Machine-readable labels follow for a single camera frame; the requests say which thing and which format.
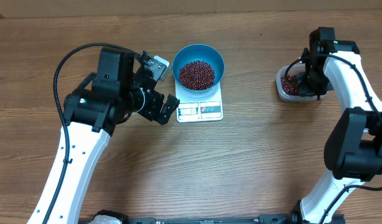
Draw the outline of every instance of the plastic container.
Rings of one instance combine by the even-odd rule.
[[[291,96],[291,95],[288,95],[284,92],[284,89],[282,89],[282,85],[281,85],[281,77],[283,77],[285,75],[285,71],[287,68],[288,68],[288,65],[282,67],[277,73],[276,81],[277,81],[277,90],[278,90],[279,98],[284,100],[284,101],[293,101],[293,102],[317,100],[317,96],[303,96],[303,97]],[[304,71],[305,71],[305,65],[304,64],[296,64],[289,70],[288,75],[296,75],[297,73],[304,72]]]
[[[195,60],[207,62],[215,71],[215,84],[206,90],[190,90],[189,88],[183,86],[183,84],[179,81],[180,69],[184,67],[185,64]],[[184,47],[177,53],[174,57],[172,68],[174,79],[181,87],[183,87],[184,90],[193,94],[203,94],[213,90],[217,86],[223,78],[225,65],[223,57],[213,47],[205,44],[193,44]]]

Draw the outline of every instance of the wooden tabletop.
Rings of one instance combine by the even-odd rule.
[[[0,223],[25,223],[57,150],[54,71],[69,51],[108,42],[172,61],[189,44],[226,63],[224,119],[161,126],[133,116],[116,127],[91,179],[81,217],[101,209],[131,217],[245,217],[287,213],[324,171],[324,144],[340,117],[335,93],[285,103],[275,76],[334,27],[354,40],[382,101],[382,10],[0,20]],[[90,72],[100,49],[74,55],[58,79],[61,100]],[[175,93],[169,77],[156,88]],[[367,185],[382,185],[382,176]],[[382,223],[382,192],[356,190],[337,211],[348,223]]]

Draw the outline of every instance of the container of beans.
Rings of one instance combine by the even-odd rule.
[[[194,94],[214,89],[225,70],[223,57],[213,47],[204,44],[183,48],[175,56],[172,68],[176,82]]]
[[[299,96],[299,91],[297,89],[297,83],[288,82],[285,80],[285,71],[288,66],[282,67],[277,73],[276,82],[279,98],[284,101],[307,101],[307,100],[317,100],[317,96]],[[296,81],[296,75],[300,72],[305,72],[304,64],[294,65],[288,72],[288,79],[290,81]]]

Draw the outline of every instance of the digital scale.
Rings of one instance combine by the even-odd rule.
[[[175,82],[176,98],[180,105],[176,110],[179,123],[221,121],[223,119],[223,101],[220,83],[206,93],[191,93]]]

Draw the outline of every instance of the blue bowl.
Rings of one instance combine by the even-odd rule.
[[[215,84],[206,90],[191,90],[183,86],[179,80],[180,69],[184,67],[185,64],[195,60],[203,60],[204,62],[207,62],[215,71]],[[223,78],[224,70],[223,57],[213,47],[209,47],[205,44],[193,44],[184,47],[177,53],[173,60],[173,76],[176,79],[176,82],[184,87],[185,90],[194,94],[207,93],[212,90]]]

